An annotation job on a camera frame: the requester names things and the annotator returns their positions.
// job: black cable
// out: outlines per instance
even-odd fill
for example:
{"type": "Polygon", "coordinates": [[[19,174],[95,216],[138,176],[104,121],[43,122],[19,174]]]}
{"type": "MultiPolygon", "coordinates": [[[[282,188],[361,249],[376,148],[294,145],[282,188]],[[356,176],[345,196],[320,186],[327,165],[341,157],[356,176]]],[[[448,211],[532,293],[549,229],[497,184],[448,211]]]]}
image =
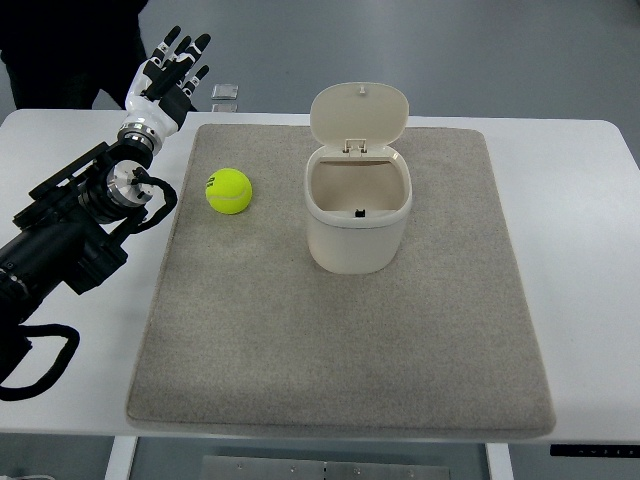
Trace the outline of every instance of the black cable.
{"type": "Polygon", "coordinates": [[[20,325],[16,328],[18,333],[22,334],[25,338],[63,337],[67,339],[67,342],[60,350],[60,353],[58,353],[58,357],[49,371],[33,385],[17,388],[0,386],[0,400],[6,402],[32,398],[50,389],[62,376],[78,345],[80,345],[80,334],[77,330],[67,325],[20,325]]]}
{"type": "Polygon", "coordinates": [[[158,209],[153,216],[144,223],[138,225],[136,229],[133,230],[132,233],[140,233],[148,230],[152,227],[158,225],[167,215],[171,213],[171,211],[178,204],[178,194],[173,189],[171,185],[160,178],[151,177],[144,168],[136,168],[133,171],[133,174],[136,176],[135,179],[131,181],[132,185],[136,185],[138,183],[144,183],[147,185],[157,185],[162,190],[162,194],[164,196],[164,205],[158,209]]]}

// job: metal panel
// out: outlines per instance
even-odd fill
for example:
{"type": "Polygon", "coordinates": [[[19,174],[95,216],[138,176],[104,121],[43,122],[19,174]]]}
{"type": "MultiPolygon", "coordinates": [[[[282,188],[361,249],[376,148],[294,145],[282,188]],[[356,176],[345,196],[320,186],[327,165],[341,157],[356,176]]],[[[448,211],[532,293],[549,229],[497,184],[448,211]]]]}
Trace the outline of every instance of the metal panel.
{"type": "Polygon", "coordinates": [[[205,456],[200,480],[449,480],[447,467],[205,456]]]}

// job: bin hinge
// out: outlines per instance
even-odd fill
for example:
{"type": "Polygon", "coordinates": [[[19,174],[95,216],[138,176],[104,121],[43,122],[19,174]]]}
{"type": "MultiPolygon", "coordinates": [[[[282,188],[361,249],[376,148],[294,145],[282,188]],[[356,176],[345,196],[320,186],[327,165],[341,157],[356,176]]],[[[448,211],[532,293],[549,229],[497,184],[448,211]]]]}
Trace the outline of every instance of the bin hinge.
{"type": "Polygon", "coordinates": [[[343,153],[348,153],[350,157],[361,157],[367,153],[367,141],[362,139],[347,139],[344,141],[343,153]]]}

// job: white table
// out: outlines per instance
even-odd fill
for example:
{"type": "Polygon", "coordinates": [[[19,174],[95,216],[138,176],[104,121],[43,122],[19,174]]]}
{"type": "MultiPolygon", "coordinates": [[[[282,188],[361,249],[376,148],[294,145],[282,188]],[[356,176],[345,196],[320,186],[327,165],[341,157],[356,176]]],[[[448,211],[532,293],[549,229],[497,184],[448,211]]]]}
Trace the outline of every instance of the white table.
{"type": "MultiPolygon", "coordinates": [[[[100,141],[119,111],[18,111],[0,128],[0,244],[35,185],[100,141]]],[[[307,125],[308,115],[190,114],[151,172],[179,192],[198,126],[307,125]]],[[[557,426],[541,442],[640,441],[640,172],[618,129],[577,120],[411,117],[409,126],[485,135],[544,359],[557,426]]],[[[307,159],[299,159],[301,172],[307,159]]],[[[130,237],[127,264],[77,296],[60,285],[28,320],[75,327],[80,347],[45,394],[0,404],[0,431],[153,435],[129,426],[125,404],[171,219],[130,237]]],[[[59,350],[34,349],[6,385],[39,378],[59,350]]]]}

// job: floor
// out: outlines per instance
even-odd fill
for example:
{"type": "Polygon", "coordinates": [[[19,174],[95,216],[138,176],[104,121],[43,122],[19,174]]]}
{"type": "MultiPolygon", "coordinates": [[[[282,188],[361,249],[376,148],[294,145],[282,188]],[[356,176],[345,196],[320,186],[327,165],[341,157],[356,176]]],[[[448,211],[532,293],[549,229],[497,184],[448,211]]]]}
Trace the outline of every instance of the floor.
{"type": "MultiPolygon", "coordinates": [[[[141,14],[147,50],[175,24],[213,37],[202,61],[211,72],[194,96],[201,111],[211,110],[216,83],[239,86],[240,112],[308,113],[330,85],[382,82],[407,96],[412,115],[607,120],[640,162],[637,0],[153,0],[141,14]]],[[[116,108],[106,95],[94,107],[116,108]]],[[[13,109],[0,68],[0,121],[13,109]]],[[[111,441],[1,435],[0,475],[53,475],[38,468],[58,462],[67,468],[59,479],[102,478],[111,441]]],[[[141,445],[153,450],[153,442],[141,445]]],[[[637,460],[547,453],[512,446],[516,480],[637,478],[640,470],[637,460]]],[[[165,470],[161,460],[137,462],[135,478],[165,470]]]]}

